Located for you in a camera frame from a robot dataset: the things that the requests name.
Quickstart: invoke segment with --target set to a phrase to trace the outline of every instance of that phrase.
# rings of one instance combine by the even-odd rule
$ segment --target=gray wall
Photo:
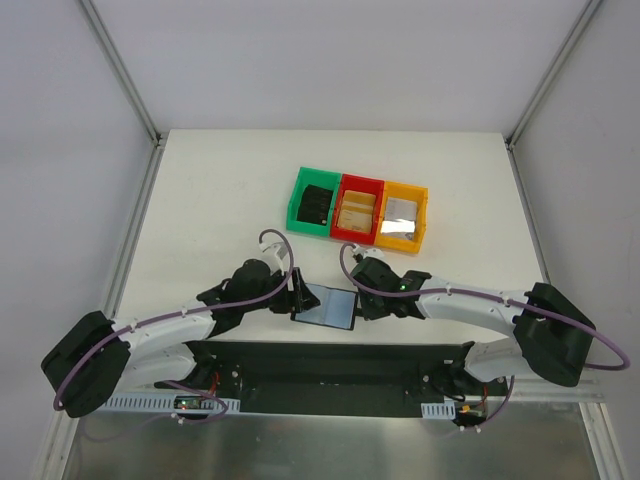
[[[640,2],[609,0],[516,149],[551,279],[640,361]],[[596,346],[594,358],[615,362]],[[631,477],[639,368],[603,373]]]
[[[96,0],[170,128],[508,133],[586,0]]]
[[[150,155],[71,0],[0,2],[0,478],[27,478],[51,419],[39,369],[99,306]]]

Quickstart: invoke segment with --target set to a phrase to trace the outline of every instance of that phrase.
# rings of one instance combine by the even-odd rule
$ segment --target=white table
[[[259,256],[261,230],[285,232],[301,166],[429,188],[420,254],[387,255],[400,275],[423,270],[499,289],[529,289],[541,280],[499,134],[173,130],[119,316],[144,318],[175,309]],[[355,290],[340,271],[339,242],[287,235],[306,282]],[[395,317],[357,319],[350,332],[292,322],[265,310],[246,315],[240,327],[216,339],[458,344],[497,337],[447,320]]]

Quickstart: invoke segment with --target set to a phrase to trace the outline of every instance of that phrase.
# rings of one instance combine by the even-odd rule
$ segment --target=cable clip
[[[138,319],[134,318],[133,320],[131,320],[131,323],[129,324],[129,331],[133,333],[137,329],[138,329]]]

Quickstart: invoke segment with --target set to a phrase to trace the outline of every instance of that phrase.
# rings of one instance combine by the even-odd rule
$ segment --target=purple cable
[[[498,406],[498,408],[496,408],[495,412],[493,412],[491,415],[489,415],[487,417],[487,419],[482,422],[480,425],[478,425],[478,427],[482,427],[484,428],[484,426],[487,424],[487,422],[491,422],[493,421],[498,415],[500,415],[501,412],[504,411],[504,409],[507,406],[507,403],[509,403],[509,400],[511,399],[511,395],[513,394],[513,386],[515,384],[516,381],[516,377],[512,376],[509,380],[510,384],[509,384],[509,389],[507,390],[506,395],[504,396],[504,399],[502,400],[502,403]],[[466,427],[463,428],[462,430],[457,429],[457,430],[452,430],[451,432],[445,433],[443,435],[438,435],[438,434],[432,434],[432,435],[436,435],[439,439],[447,439],[447,438],[451,438],[454,437],[460,433],[467,433],[467,432],[479,432],[479,430],[476,430],[475,428],[470,428],[470,427]]]
[[[355,244],[345,243],[340,248],[340,267],[342,268],[342,273],[344,273],[345,276],[349,279],[349,281],[351,281],[351,283],[353,283],[360,290],[364,290],[365,292],[371,293],[373,295],[378,295],[381,297],[403,298],[403,297],[415,297],[416,295],[426,295],[426,294],[434,294],[434,293],[447,293],[447,294],[455,293],[460,295],[467,295],[470,297],[483,298],[485,300],[494,301],[497,303],[503,303],[502,297],[499,297],[498,295],[491,295],[490,293],[477,292],[475,290],[467,290],[462,288],[450,288],[448,290],[446,288],[427,288],[425,290],[414,290],[410,292],[382,292],[380,290],[369,288],[366,285],[363,285],[362,283],[360,283],[355,278],[353,278],[351,273],[349,273],[349,271],[347,270],[347,266],[344,263],[344,252],[349,247],[353,248],[355,247]],[[593,368],[594,370],[618,371],[618,370],[626,370],[631,366],[631,360],[629,359],[629,356],[626,353],[624,353],[624,351],[622,351],[622,349],[618,345],[616,345],[612,340],[610,340],[600,332],[596,331],[595,329],[588,327],[587,325],[584,325],[578,322],[577,320],[574,320],[573,318],[567,317],[565,315],[560,315],[559,313],[551,312],[543,308],[538,308],[533,305],[529,305],[527,303],[518,302],[516,300],[509,299],[507,301],[507,304],[513,305],[514,307],[523,308],[532,313],[535,313],[536,315],[541,315],[542,317],[545,317],[545,318],[558,320],[574,328],[577,328],[578,330],[582,330],[588,335],[591,335],[593,338],[604,343],[607,347],[609,347],[609,349],[611,349],[616,355],[618,355],[618,357],[620,357],[620,360],[622,361],[622,363],[620,363],[619,365],[600,365],[597,363],[585,363],[585,367]]]
[[[282,239],[285,247],[287,248],[287,251],[289,252],[289,270],[287,271],[287,274],[285,275],[285,278],[282,281],[282,283],[280,285],[278,285],[271,292],[266,293],[264,295],[261,295],[260,297],[253,298],[251,300],[244,300],[242,302],[220,303],[218,305],[212,305],[210,307],[207,306],[207,307],[193,308],[191,310],[187,310],[185,315],[193,315],[193,314],[196,314],[196,313],[202,313],[202,312],[207,312],[207,311],[221,310],[221,309],[224,309],[224,308],[244,307],[246,305],[252,305],[254,303],[260,303],[260,302],[263,302],[263,301],[273,297],[280,290],[285,288],[287,286],[287,283],[289,283],[289,279],[291,278],[291,275],[293,274],[293,250],[291,248],[291,244],[289,243],[289,240],[287,240],[287,238],[282,233],[280,233],[278,230],[275,230],[273,228],[268,228],[268,229],[263,230],[262,232],[260,232],[260,236],[258,237],[258,241],[262,242],[262,238],[267,233],[274,233],[274,234],[278,235]],[[183,315],[183,312],[181,310],[178,310],[177,312],[165,313],[163,315],[158,315],[157,317],[149,318],[147,320],[143,320],[142,322],[139,322],[136,328],[146,327],[148,325],[152,325],[154,323],[161,322],[163,320],[168,320],[170,318],[181,317],[182,315]],[[56,391],[55,398],[53,399],[53,409],[54,410],[56,410],[56,411],[64,410],[64,405],[62,405],[62,402],[61,402],[62,395],[64,394],[65,390],[67,389],[67,387],[69,386],[71,381],[75,378],[75,376],[82,369],[82,367],[84,367],[85,364],[91,359],[91,357],[93,357],[96,353],[98,353],[105,345],[107,345],[112,340],[118,338],[120,335],[123,335],[123,334],[131,332],[131,331],[132,331],[131,326],[126,326],[124,328],[121,328],[120,330],[117,330],[117,331],[113,332],[110,335],[107,335],[102,340],[100,340],[98,343],[96,343],[93,347],[91,347],[89,349],[89,351],[82,356],[82,358],[78,361],[78,363],[76,363],[73,366],[73,368],[69,371],[67,376],[64,378],[64,380],[60,384],[60,387]]]
[[[502,403],[500,404],[500,406],[496,408],[496,411],[493,412],[491,415],[489,415],[484,422],[482,422],[483,427],[487,424],[487,422],[490,422],[494,418],[496,418],[500,414],[500,412],[502,412],[504,408],[507,406],[507,403],[509,403],[509,400],[511,399],[511,395],[513,394],[513,385],[516,383],[515,375],[511,376],[511,379],[509,380],[509,382],[510,382],[509,390],[507,390],[507,394],[504,396],[504,400],[502,400]]]
[[[216,397],[215,395],[213,395],[212,393],[209,392],[201,392],[199,390],[195,390],[193,388],[189,388],[189,387],[185,387],[184,385],[180,385],[177,382],[174,382],[172,380],[168,380],[166,382],[164,382],[168,385],[171,385],[174,388],[177,388],[179,390],[184,390],[185,392],[188,393],[193,393],[194,395],[198,395],[200,397],[205,397],[208,398],[209,400],[213,400],[214,402],[216,402],[218,405],[220,405],[222,407],[222,411],[219,413],[216,413],[215,415],[211,415],[207,418],[203,418],[202,420],[192,420],[189,418],[184,418],[182,417],[182,422],[186,423],[187,425],[201,425],[203,423],[211,423],[211,422],[215,422],[216,420],[221,419],[226,413],[227,411],[229,411],[229,406],[224,403],[222,400],[220,400],[218,397]],[[142,430],[144,427],[146,427],[147,425],[149,425],[150,423],[155,422],[156,420],[160,420],[161,418],[174,418],[174,415],[176,415],[175,413],[161,413],[159,415],[154,415],[153,417],[147,418],[145,421],[138,423],[137,425],[135,425],[134,427],[130,428],[129,430],[125,430],[124,432],[120,432],[116,435],[113,435],[111,437],[105,437],[105,438],[96,438],[96,437],[92,437],[91,435],[89,435],[87,433],[87,429],[85,426],[86,423],[86,419],[82,418],[80,419],[80,423],[78,425],[78,431],[80,434],[80,437],[78,438],[78,450],[77,450],[77,457],[78,457],[78,478],[80,473],[82,473],[82,463],[83,463],[83,459],[82,459],[82,448],[80,446],[80,440],[84,437],[87,440],[89,440],[90,442],[93,443],[108,443],[108,442],[112,442],[114,440],[119,440],[121,438],[127,437],[133,433],[136,433],[140,430]]]

